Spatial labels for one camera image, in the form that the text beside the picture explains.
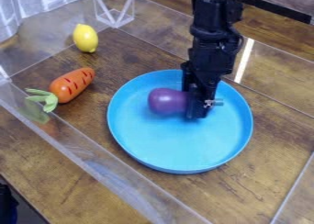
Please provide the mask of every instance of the blue bowl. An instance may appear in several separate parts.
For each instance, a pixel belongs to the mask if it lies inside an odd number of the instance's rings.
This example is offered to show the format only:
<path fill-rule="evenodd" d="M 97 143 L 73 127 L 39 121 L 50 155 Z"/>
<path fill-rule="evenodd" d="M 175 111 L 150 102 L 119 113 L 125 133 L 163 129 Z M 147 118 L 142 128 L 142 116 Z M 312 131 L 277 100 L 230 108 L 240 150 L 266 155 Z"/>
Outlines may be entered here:
<path fill-rule="evenodd" d="M 107 119 L 113 136 L 126 152 L 146 166 L 171 174 L 195 174 L 215 169 L 246 147 L 253 134 L 253 115 L 246 99 L 220 82 L 207 118 L 161 116 L 147 105 L 157 88 L 181 90 L 182 71 L 147 73 L 127 82 L 110 103 Z"/>

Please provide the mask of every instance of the wooden table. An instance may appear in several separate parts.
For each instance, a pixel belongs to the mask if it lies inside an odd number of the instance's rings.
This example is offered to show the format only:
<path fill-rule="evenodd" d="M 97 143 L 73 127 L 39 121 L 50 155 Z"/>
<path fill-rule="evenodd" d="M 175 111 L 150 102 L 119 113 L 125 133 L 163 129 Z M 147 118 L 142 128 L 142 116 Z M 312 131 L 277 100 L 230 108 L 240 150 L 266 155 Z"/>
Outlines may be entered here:
<path fill-rule="evenodd" d="M 190 14 L 189 0 L 155 1 Z M 237 27 L 248 37 L 314 60 L 312 26 L 248 6 Z M 58 107 L 56 114 L 214 223 L 269 223 L 313 152 L 313 65 L 298 69 L 282 60 L 284 65 L 273 66 L 282 58 L 270 53 L 268 60 L 256 57 L 265 68 L 252 67 L 241 84 L 230 76 L 226 81 L 245 96 L 254 114 L 252 141 L 214 171 L 178 176 L 153 171 L 127 156 L 101 116 L 127 80 L 161 67 L 178 68 L 183 60 L 117 29 L 102 31 L 99 40 L 95 54 L 79 53 L 71 46 L 16 74 L 14 83 L 20 88 L 44 88 L 66 70 L 94 66 L 94 85 L 71 104 Z M 110 49 L 106 42 L 114 43 Z M 149 223 L 4 108 L 0 112 L 0 172 L 43 217 L 51 223 Z"/>

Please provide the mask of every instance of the orange carrot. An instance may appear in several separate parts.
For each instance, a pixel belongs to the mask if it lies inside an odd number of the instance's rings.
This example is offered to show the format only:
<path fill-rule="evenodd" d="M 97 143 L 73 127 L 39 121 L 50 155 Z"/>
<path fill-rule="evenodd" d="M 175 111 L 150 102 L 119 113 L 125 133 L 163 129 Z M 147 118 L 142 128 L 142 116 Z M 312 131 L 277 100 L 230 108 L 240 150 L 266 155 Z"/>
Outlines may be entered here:
<path fill-rule="evenodd" d="M 90 67 L 83 67 L 56 78 L 46 92 L 38 89 L 26 89 L 32 96 L 27 99 L 35 102 L 46 102 L 44 111 L 51 112 L 56 108 L 58 103 L 70 102 L 93 83 L 95 71 Z"/>

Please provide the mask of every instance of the toy lemon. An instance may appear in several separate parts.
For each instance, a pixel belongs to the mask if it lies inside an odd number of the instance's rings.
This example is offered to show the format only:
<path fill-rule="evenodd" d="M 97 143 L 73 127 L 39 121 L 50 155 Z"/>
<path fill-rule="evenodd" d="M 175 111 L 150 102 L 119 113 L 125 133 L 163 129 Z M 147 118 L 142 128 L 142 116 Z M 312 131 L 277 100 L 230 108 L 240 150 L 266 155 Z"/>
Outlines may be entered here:
<path fill-rule="evenodd" d="M 95 52 L 98 48 L 98 33 L 94 28 L 85 24 L 78 24 L 73 34 L 74 43 L 81 51 Z"/>

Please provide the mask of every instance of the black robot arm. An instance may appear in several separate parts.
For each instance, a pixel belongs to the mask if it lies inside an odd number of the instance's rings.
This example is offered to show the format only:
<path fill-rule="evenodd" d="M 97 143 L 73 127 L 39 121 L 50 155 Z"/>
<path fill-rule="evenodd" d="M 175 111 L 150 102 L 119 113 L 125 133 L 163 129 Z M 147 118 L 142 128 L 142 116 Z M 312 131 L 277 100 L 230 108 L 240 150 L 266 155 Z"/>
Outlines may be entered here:
<path fill-rule="evenodd" d="M 194 37 L 189 61 L 182 64 L 187 118 L 205 118 L 215 103 L 221 77 L 232 73 L 244 36 L 233 27 L 242 19 L 240 0 L 191 0 Z"/>

